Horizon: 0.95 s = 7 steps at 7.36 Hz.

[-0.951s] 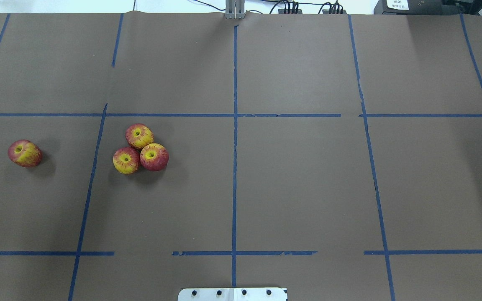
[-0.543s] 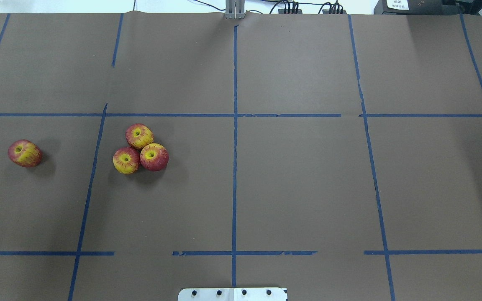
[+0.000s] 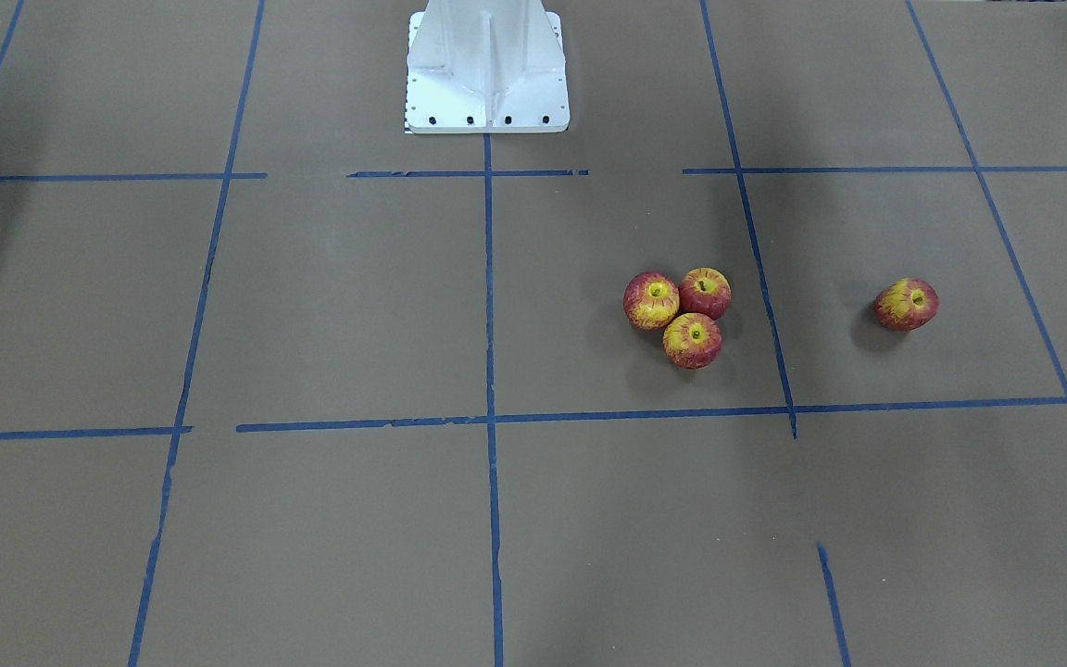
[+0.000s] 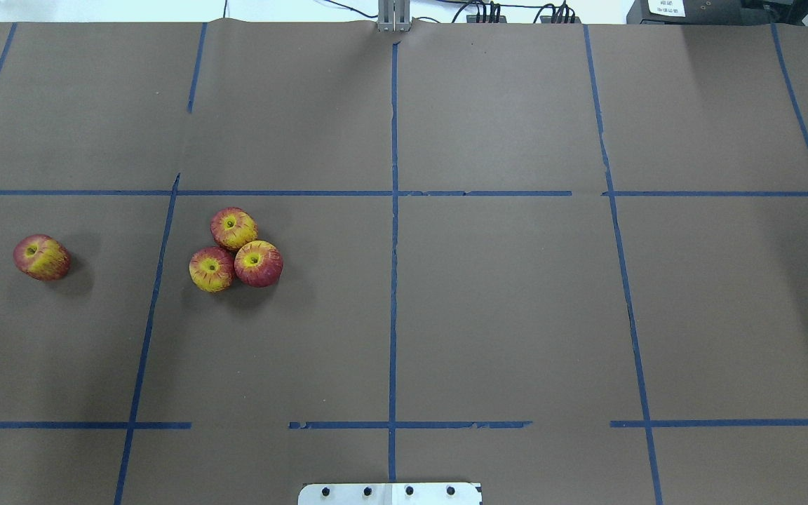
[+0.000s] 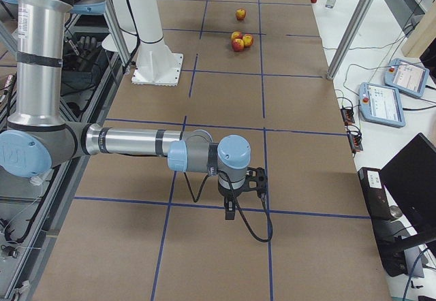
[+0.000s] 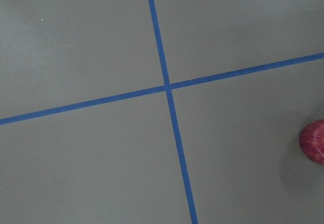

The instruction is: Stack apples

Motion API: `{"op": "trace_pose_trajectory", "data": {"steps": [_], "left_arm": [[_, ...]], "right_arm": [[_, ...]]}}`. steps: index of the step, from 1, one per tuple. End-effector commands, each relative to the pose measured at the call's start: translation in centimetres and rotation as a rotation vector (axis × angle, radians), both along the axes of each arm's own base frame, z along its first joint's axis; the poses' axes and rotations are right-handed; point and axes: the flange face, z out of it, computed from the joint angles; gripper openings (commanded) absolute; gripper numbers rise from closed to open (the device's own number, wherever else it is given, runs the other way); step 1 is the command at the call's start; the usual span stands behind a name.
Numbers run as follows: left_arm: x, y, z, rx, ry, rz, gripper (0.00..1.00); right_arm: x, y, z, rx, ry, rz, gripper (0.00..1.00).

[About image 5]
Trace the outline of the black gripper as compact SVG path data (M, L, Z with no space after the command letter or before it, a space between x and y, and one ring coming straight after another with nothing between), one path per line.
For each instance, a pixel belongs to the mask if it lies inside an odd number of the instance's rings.
M234 198L248 191L248 176L237 181L228 180L224 174L218 175L218 190L224 197L225 220L234 220L236 204Z

